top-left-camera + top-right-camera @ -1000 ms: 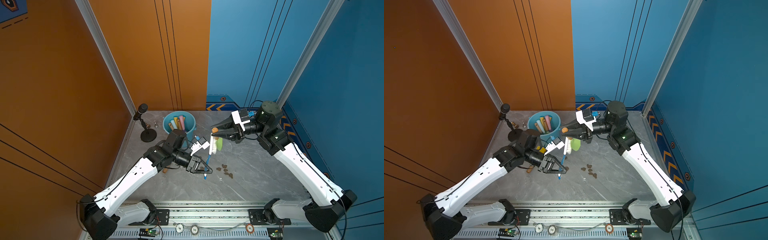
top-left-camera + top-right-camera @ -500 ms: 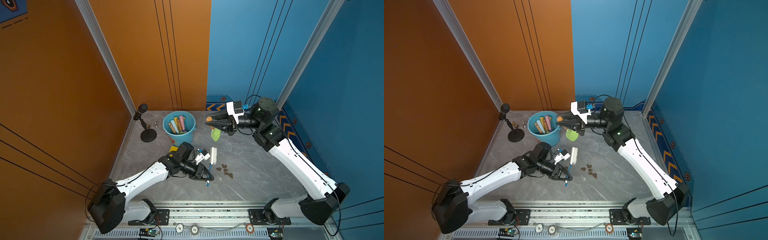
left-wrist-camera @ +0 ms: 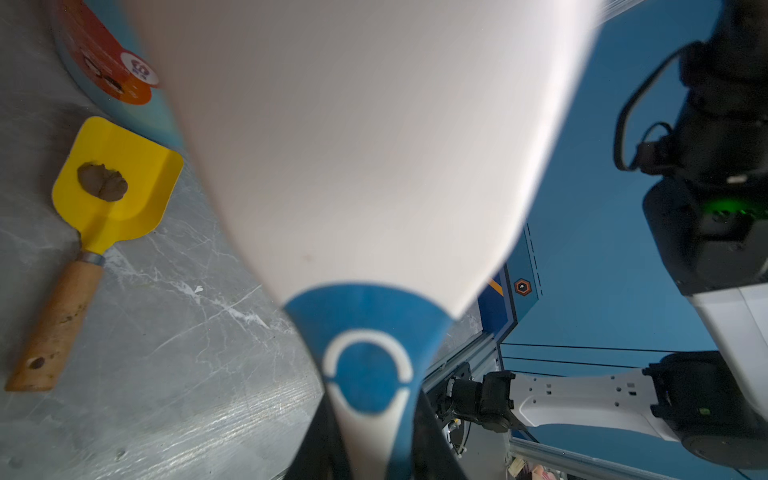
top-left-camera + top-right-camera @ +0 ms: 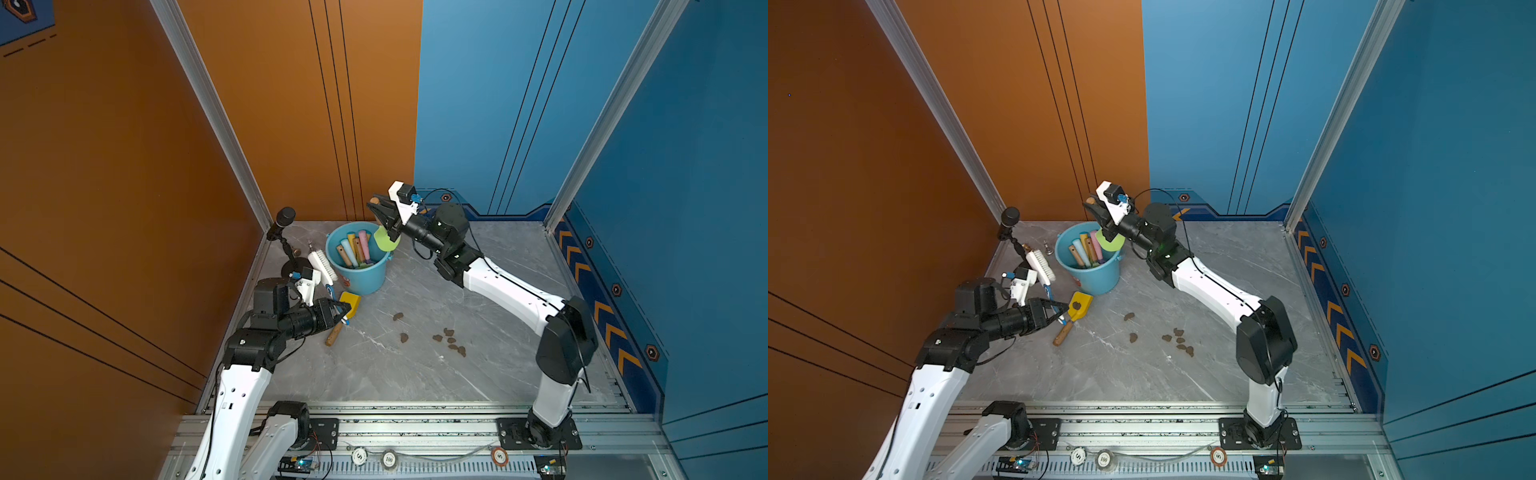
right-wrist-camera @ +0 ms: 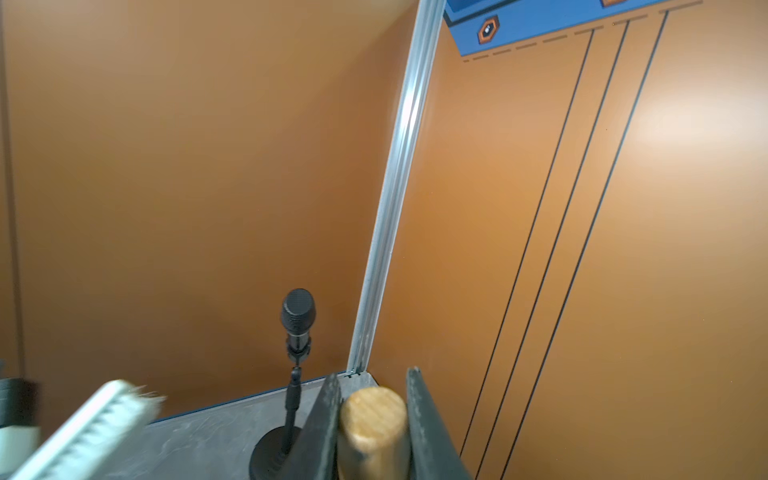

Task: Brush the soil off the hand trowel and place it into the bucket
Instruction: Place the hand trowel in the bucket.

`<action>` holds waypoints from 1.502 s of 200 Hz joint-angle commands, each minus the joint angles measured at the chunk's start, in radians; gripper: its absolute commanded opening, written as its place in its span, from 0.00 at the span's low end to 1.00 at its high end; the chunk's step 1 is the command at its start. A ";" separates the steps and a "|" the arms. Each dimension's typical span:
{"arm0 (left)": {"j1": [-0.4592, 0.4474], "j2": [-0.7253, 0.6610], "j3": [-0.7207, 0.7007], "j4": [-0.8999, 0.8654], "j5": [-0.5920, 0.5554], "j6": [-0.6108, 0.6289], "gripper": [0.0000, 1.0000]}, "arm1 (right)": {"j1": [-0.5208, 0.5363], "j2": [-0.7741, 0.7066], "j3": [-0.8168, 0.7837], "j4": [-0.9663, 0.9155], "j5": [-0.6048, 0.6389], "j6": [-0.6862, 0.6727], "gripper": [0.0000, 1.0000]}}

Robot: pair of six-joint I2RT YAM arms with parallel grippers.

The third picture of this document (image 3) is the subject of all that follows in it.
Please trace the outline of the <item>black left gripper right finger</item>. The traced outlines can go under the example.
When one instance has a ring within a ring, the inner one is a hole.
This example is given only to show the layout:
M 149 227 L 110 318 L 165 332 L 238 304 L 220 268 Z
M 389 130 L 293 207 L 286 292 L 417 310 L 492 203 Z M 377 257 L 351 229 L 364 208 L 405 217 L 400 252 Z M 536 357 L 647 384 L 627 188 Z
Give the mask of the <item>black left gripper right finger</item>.
M 423 391 L 419 392 L 413 428 L 413 479 L 467 479 L 449 448 L 427 395 Z

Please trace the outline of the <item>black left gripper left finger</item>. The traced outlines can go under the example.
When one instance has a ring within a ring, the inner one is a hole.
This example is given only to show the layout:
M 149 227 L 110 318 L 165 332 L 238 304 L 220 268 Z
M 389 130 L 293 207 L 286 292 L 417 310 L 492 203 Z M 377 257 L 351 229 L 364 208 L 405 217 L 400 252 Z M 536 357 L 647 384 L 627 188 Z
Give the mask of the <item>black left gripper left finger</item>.
M 330 401 L 324 395 L 285 480 L 351 479 L 352 470 Z

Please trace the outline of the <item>white cleaning brush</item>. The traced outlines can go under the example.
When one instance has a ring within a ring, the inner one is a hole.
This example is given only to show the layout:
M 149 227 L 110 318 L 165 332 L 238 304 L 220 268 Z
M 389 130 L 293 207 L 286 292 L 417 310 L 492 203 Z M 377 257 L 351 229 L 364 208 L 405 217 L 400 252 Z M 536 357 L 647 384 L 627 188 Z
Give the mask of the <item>white cleaning brush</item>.
M 128 1 L 232 245 L 356 479 L 407 479 L 421 383 L 508 258 L 599 1 Z

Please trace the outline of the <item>yellow trowel wooden handle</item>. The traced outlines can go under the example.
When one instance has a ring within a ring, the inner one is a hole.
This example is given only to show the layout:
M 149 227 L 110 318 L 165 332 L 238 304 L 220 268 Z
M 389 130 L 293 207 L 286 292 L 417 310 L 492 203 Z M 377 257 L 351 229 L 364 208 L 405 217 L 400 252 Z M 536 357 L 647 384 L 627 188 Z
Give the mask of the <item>yellow trowel wooden handle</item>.
M 80 128 L 52 188 L 80 251 L 59 277 L 9 376 L 8 392 L 52 390 L 65 369 L 114 244 L 160 224 L 184 166 L 182 155 L 93 116 Z

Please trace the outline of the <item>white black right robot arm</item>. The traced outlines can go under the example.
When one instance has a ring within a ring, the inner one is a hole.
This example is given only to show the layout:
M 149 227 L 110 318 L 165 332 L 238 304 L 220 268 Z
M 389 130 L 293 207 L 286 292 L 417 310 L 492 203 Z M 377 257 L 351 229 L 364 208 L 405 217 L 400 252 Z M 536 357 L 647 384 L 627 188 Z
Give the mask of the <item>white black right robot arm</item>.
M 644 368 L 592 377 L 510 371 L 469 376 L 467 364 L 430 392 L 441 419 L 496 432 L 549 424 L 612 428 L 681 444 L 737 473 L 767 466 L 767 5 L 724 3 L 711 37 L 670 55 L 687 96 L 664 135 L 622 171 L 655 175 L 643 212 L 661 260 L 715 342 Z

